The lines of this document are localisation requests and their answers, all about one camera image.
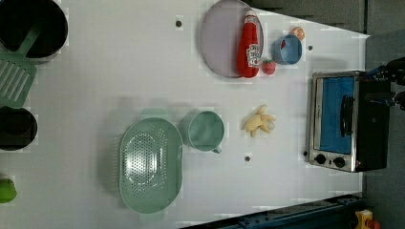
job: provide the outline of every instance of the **spatula handle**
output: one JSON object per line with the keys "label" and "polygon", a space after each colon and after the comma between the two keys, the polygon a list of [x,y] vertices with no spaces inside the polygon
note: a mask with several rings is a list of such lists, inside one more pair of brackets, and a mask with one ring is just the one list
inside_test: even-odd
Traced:
{"label": "spatula handle", "polygon": [[28,32],[26,38],[24,39],[23,43],[21,44],[17,52],[27,55],[33,43],[35,43],[36,38],[38,38],[39,33],[41,33],[41,26],[39,23],[35,23]]}

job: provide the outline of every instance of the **oven knob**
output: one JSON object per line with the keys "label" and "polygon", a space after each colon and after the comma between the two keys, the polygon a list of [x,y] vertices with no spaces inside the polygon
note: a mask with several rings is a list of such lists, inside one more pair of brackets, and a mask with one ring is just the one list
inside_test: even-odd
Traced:
{"label": "oven knob", "polygon": [[334,164],[336,165],[337,168],[343,168],[345,166],[345,159],[342,157],[338,157],[337,159],[335,159]]}
{"label": "oven knob", "polygon": [[316,162],[319,164],[324,164],[327,161],[327,158],[324,155],[317,155],[315,158]]}

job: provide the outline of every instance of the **oven window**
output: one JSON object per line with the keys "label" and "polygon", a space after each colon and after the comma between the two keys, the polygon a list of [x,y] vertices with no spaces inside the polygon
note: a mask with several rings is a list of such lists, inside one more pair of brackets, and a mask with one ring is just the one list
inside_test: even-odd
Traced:
{"label": "oven window", "polygon": [[354,78],[352,76],[322,78],[318,83],[316,108],[319,119],[315,123],[318,133],[316,148],[321,151],[349,155],[352,151],[352,136],[342,136],[341,107],[344,96],[353,97]]}

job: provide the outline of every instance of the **red ketchup bottle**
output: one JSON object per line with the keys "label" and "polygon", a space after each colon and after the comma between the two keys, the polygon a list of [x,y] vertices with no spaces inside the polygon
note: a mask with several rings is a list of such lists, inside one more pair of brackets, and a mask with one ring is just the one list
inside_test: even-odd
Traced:
{"label": "red ketchup bottle", "polygon": [[258,18],[253,10],[249,10],[245,16],[244,31],[241,36],[238,49],[238,74],[251,78],[259,71],[259,42],[257,39]]}

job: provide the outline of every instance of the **oven handle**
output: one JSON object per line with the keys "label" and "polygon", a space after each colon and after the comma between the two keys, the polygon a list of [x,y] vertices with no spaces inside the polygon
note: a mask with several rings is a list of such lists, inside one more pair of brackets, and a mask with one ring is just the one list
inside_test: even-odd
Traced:
{"label": "oven handle", "polygon": [[353,97],[344,95],[340,106],[340,134],[352,134]]}

